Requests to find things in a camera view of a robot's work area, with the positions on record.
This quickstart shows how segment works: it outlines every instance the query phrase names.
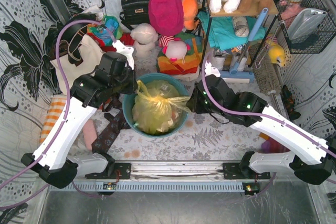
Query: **yellow toy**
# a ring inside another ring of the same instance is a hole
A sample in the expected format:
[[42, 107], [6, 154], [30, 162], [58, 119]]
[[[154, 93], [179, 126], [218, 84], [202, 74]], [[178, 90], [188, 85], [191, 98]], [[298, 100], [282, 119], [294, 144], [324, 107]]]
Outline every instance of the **yellow toy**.
[[269, 36], [266, 38], [267, 47], [268, 47], [268, 57], [271, 60], [271, 63], [278, 64], [283, 67], [285, 64], [285, 51], [278, 44], [278, 40], [275, 36]]

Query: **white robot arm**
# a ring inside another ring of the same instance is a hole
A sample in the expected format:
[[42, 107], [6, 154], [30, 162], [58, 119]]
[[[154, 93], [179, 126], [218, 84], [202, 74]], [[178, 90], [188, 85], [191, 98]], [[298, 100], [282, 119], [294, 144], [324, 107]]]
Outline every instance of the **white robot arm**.
[[66, 107], [51, 129], [49, 135], [33, 153], [26, 153], [21, 162], [26, 166], [42, 156], [31, 169], [47, 183], [64, 188], [76, 176], [92, 173], [113, 172], [114, 159], [106, 153], [68, 156], [70, 148], [84, 124], [114, 93], [132, 94], [137, 89], [135, 66], [132, 57], [133, 48], [115, 42], [117, 52], [108, 52], [101, 58], [94, 72], [80, 76], [71, 87], [70, 107], [66, 121], [51, 147], [46, 150], [54, 138], [60, 124], [64, 121]]
[[223, 112], [207, 97], [202, 82], [196, 83], [192, 97], [187, 103], [187, 106], [194, 113], [220, 114], [233, 123], [265, 133], [291, 150], [290, 152], [276, 154], [246, 152], [239, 165], [241, 173], [246, 177], [249, 177], [252, 173], [290, 172], [307, 183], [319, 185], [331, 175], [334, 158], [322, 150], [321, 147], [323, 146], [335, 153], [336, 141], [333, 137], [325, 140], [309, 134], [281, 116], [265, 100], [250, 92], [235, 94], [222, 78], [213, 74], [206, 76], [206, 83], [212, 97], [223, 107], [233, 111], [270, 115], [309, 136], [319, 145], [316, 146], [298, 132], [267, 117], [232, 115]]

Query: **black wire shelf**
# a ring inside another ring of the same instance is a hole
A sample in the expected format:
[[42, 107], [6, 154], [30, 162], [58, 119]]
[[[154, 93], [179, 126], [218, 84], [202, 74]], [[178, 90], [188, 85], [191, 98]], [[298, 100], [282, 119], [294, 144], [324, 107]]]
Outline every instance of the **black wire shelf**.
[[[319, 54], [335, 37], [336, 24], [330, 15], [330, 11], [321, 0], [274, 0], [274, 2], [279, 10], [279, 20], [285, 22], [281, 25], [281, 28], [291, 54]], [[297, 16], [297, 11], [294, 10], [300, 8], [323, 10], [327, 12], [327, 15], [310, 34], [290, 40], [287, 29]]]

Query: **trash bag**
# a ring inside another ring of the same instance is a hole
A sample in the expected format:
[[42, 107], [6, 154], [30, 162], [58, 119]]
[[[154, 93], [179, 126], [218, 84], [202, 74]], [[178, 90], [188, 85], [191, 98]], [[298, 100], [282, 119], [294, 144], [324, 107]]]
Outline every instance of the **trash bag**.
[[182, 112], [190, 112], [186, 106], [190, 97], [181, 97], [167, 81], [146, 85], [138, 81], [137, 94], [132, 109], [134, 126], [147, 134], [160, 135], [175, 128]]

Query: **teal towel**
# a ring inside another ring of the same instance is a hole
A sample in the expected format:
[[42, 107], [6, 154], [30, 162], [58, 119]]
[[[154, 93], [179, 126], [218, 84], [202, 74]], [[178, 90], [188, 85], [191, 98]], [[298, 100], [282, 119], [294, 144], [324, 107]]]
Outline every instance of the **teal towel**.
[[[209, 15], [205, 12], [200, 12], [198, 18], [202, 22], [202, 27], [206, 33], [209, 23]], [[246, 17], [248, 29], [251, 31], [257, 19]], [[265, 29], [260, 27], [253, 40], [260, 40], [265, 36]], [[247, 42], [247, 38], [237, 37], [233, 29], [231, 17], [213, 18], [211, 30], [209, 33], [209, 44], [211, 47], [219, 48], [220, 50], [230, 49]]]

